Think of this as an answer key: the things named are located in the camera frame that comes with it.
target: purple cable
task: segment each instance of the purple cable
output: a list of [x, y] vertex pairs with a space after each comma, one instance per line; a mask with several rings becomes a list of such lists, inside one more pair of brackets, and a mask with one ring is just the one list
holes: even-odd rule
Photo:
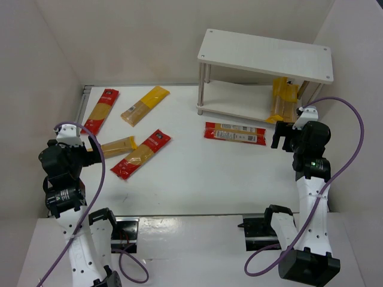
[[[118, 259], [118, 265], [120, 266], [120, 270], [121, 270], [121, 273], [123, 276], [125, 276], [125, 278], [127, 280], [130, 280], [132, 281], [133, 283], [137, 283], [137, 284], [143, 284], [143, 283], [146, 283], [148, 282], [149, 280], [149, 272], [148, 270], [145, 268], [145, 266], [142, 265], [141, 262], [139, 262], [133, 255], [129, 254], [126, 250], [129, 248], [130, 246], [128, 245], [124, 250], [122, 249], [112, 249], [112, 252], [116, 252], [116, 253], [120, 253], [120, 258]], [[139, 280], [136, 280], [136, 279], [133, 279], [131, 277], [129, 277], [123, 270], [122, 268], [122, 255], [125, 254], [127, 256], [129, 256], [131, 259], [133, 259], [134, 262], [136, 262], [142, 269], [143, 271], [145, 272], [146, 274], [146, 279], [143, 280], [143, 281], [139, 281]]]
[[[322, 187], [321, 191], [319, 192], [318, 195], [322, 195], [323, 192], [326, 190], [326, 188], [342, 173], [345, 171], [345, 169], [355, 160], [355, 158], [357, 157], [360, 149], [361, 149], [361, 146], [363, 144], [363, 139], [364, 139], [364, 124], [363, 124], [363, 120], [361, 119], [361, 116], [360, 114], [358, 113], [358, 111], [354, 108], [354, 106], [352, 104], [350, 104], [349, 102], [347, 102], [346, 100], [343, 100], [339, 97], [323, 97], [321, 99], [318, 99], [318, 100], [315, 100], [311, 103], [308, 103], [307, 105], [303, 106], [303, 108], [306, 108], [307, 106], [309, 105], [312, 105], [314, 103], [317, 103], [317, 102], [320, 102], [322, 100], [338, 100], [342, 103], [344, 103], [345, 105], [347, 105], [354, 113], [355, 115], [357, 116], [358, 118], [358, 121], [359, 121], [359, 125], [360, 125], [360, 138], [359, 138], [359, 143], [358, 143], [358, 147], [357, 149], [355, 150], [354, 154], [352, 155], [352, 157], [347, 161], [347, 163], [340, 169], [338, 170], [338, 172], [336, 172], [328, 182], [326, 182], [326, 184]], [[312, 210], [309, 214], [309, 216], [307, 217], [307, 220], [305, 222], [305, 224], [302, 226], [302, 228], [299, 230], [297, 236], [295, 237], [295, 239], [293, 240], [293, 242], [286, 248], [286, 250], [284, 252], [282, 252], [281, 256], [279, 256], [279, 258], [277, 260], [275, 260], [269, 267], [265, 268], [264, 270], [260, 271], [260, 272], [256, 272], [256, 273], [250, 273], [249, 271], [247, 271], [247, 267], [250, 263], [250, 261], [258, 254], [260, 253], [261, 251], [264, 251], [264, 250], [267, 250], [267, 249], [270, 249], [270, 248], [275, 248], [278, 246], [278, 244], [273, 244], [273, 245], [269, 245], [269, 246], [266, 246], [264, 248], [261, 248], [259, 249], [258, 251], [256, 251], [255, 253], [253, 253], [246, 261], [245, 263], [245, 267], [244, 267], [244, 270], [245, 270], [245, 273], [246, 275], [248, 276], [251, 276], [251, 277], [257, 277], [257, 276], [261, 276], [261, 275], [264, 275], [266, 274], [267, 272], [269, 272], [270, 270], [272, 270], [275, 266], [277, 266], [285, 257], [286, 255], [292, 250], [292, 248], [294, 247], [294, 245], [298, 242], [298, 240], [301, 238], [302, 234], [305, 232], [307, 226], [310, 224], [310, 221], [312, 219], [312, 217], [314, 216], [314, 213], [319, 205], [319, 201], [321, 200], [320, 197], [318, 197], [314, 203], [314, 206], [312, 207]]]
[[[104, 179], [105, 179], [105, 158], [104, 158], [104, 154], [101, 150], [101, 146], [99, 144], [99, 142], [97, 141], [96, 137], [84, 126], [82, 126], [81, 124], [78, 124], [78, 123], [75, 123], [74, 121], [63, 121], [59, 124], [57, 124], [54, 129], [58, 129], [60, 126], [62, 126], [63, 124], [73, 124], [75, 125], [76, 127], [79, 127], [83, 130], [85, 130], [85, 132], [91, 137], [91, 139], [93, 139], [93, 141], [95, 142], [96, 146], [97, 146], [97, 149], [100, 153], [100, 157], [101, 157], [101, 166], [102, 166], [102, 172], [101, 172], [101, 179], [100, 179], [100, 184], [98, 186], [98, 189], [97, 189], [97, 192], [93, 198], [93, 200], [90, 202], [90, 204], [88, 205], [88, 208], [85, 210], [84, 214], [82, 215], [82, 217], [80, 218], [80, 220], [78, 220], [78, 223], [76, 225], [76, 228], [74, 229], [73, 231], [73, 235], [76, 235], [78, 230], [80, 229], [80, 226], [81, 224], [83, 223], [83, 221], [86, 219], [88, 213], [90, 212], [91, 208], [93, 207], [96, 199], [98, 198], [98, 195], [100, 195], [100, 192], [101, 192], [101, 189], [102, 189], [102, 185], [104, 184]], [[46, 272], [46, 274], [44, 275], [44, 277], [40, 280], [39, 284], [37, 284], [37, 287], [41, 287], [41, 285], [44, 283], [45, 280], [47, 280], [48, 276], [50, 275], [50, 273], [54, 270], [54, 268], [57, 266], [57, 264], [60, 262], [60, 260], [63, 258], [63, 256], [65, 255], [66, 251], [68, 251], [70, 245], [72, 244], [74, 240], [74, 237], [70, 238], [70, 240], [68, 241], [68, 243], [65, 245], [63, 251], [60, 253], [60, 255], [58, 256], [58, 258], [55, 260], [55, 262], [52, 264], [52, 266], [48, 269], [48, 271]]]

